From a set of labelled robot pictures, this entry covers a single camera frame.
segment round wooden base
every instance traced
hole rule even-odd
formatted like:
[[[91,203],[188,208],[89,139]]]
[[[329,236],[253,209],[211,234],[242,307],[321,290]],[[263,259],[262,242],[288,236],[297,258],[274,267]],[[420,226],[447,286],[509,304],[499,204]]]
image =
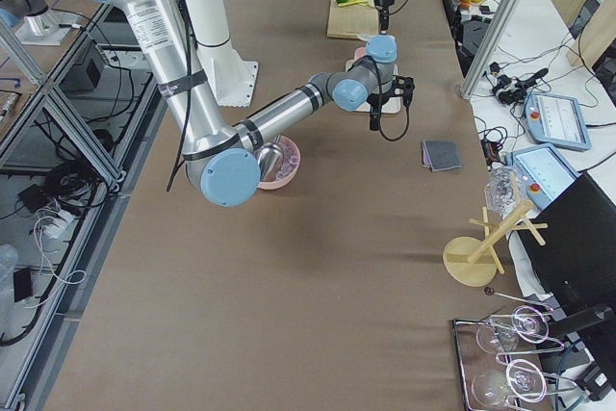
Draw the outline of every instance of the round wooden base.
[[[469,255],[480,244],[480,240],[462,236],[449,241],[443,250],[443,262],[449,274],[456,281],[474,288],[485,286],[497,274],[497,266],[488,254],[474,264],[467,262]]]

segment black monitor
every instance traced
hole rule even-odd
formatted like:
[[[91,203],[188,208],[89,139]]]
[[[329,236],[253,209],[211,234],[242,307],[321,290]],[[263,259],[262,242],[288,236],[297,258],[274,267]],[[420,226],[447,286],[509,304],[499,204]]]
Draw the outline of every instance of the black monitor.
[[[545,222],[539,245],[520,232],[539,281],[571,317],[605,304],[616,311],[616,206],[590,175],[580,177],[534,220]],[[616,320],[577,332],[616,388]]]

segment white desk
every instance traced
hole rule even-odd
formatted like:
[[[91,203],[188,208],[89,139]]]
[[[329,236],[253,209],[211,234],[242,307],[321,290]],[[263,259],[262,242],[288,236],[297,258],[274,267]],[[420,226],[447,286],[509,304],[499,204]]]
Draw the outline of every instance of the white desk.
[[[489,5],[492,9],[495,8],[494,2],[490,2]],[[477,8],[474,8],[471,13],[480,14]],[[566,41],[565,43],[570,46],[574,43],[552,1],[522,0],[500,40],[499,49],[493,55],[492,61],[500,64],[517,61],[511,55],[507,55],[506,52],[519,59],[535,57],[546,50],[557,47],[563,41]],[[561,48],[558,52],[551,52],[543,58],[528,64],[512,64],[503,72],[509,77],[521,77],[526,73],[534,73],[542,67],[549,67],[550,72],[545,78],[549,82],[551,79],[563,76],[573,69],[567,61],[566,54],[567,49]],[[595,108],[582,107],[586,124],[616,121],[616,108],[614,108],[614,104],[601,84],[596,79],[592,79],[586,86],[595,95],[598,102],[595,101],[593,96],[584,87],[590,76],[591,74],[585,68],[577,69],[566,77],[552,82],[550,93],[573,96],[582,105],[594,106],[596,104]],[[477,86],[475,90],[475,95],[477,96],[471,99],[475,115],[485,120],[488,127],[501,125],[506,127],[509,135],[516,135],[518,123],[511,117],[509,107],[502,105],[492,96],[482,96],[491,95],[491,88],[492,86],[487,79],[482,79]],[[519,115],[521,110],[522,108],[519,108],[516,114]],[[477,121],[476,125],[477,130],[484,128],[481,121]],[[616,126],[589,129],[589,134],[592,142],[592,148],[589,151],[560,150],[571,165],[578,170],[594,165],[616,149]],[[503,150],[512,151],[534,144],[530,135],[526,133],[516,141],[507,140]],[[616,157],[590,170],[590,173],[605,193],[616,202]],[[545,292],[532,272],[526,252],[517,235],[514,234],[512,236],[509,248],[523,294],[530,295]],[[571,369],[567,371],[566,375],[575,377],[579,372],[578,370]],[[571,404],[578,395],[579,393],[563,394],[563,398],[567,404]],[[583,403],[577,408],[579,411],[613,411],[614,409],[616,409],[616,393],[614,391],[600,402]]]

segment pink object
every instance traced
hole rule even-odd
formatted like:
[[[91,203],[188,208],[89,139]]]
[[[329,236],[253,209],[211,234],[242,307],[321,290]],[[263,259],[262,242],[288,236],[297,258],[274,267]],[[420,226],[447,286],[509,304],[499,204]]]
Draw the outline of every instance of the pink object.
[[[366,47],[359,47],[355,50],[355,60],[359,60],[366,55]]]
[[[293,180],[299,168],[301,156],[299,155],[299,148],[297,145],[285,136],[280,137],[278,144],[284,153],[284,162],[278,173],[276,173],[276,178],[271,182],[259,182],[259,188],[261,190],[277,190],[284,187]]]

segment blue and white device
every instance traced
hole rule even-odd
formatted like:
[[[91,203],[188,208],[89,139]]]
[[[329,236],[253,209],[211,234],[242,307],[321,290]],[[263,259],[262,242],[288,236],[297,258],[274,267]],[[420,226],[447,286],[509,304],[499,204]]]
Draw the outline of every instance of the blue and white device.
[[[514,151],[507,163],[522,173],[528,198],[543,210],[579,177],[553,144],[544,143]]]
[[[577,151],[590,149],[590,137],[575,98],[531,92],[525,111],[528,132],[535,140]]]

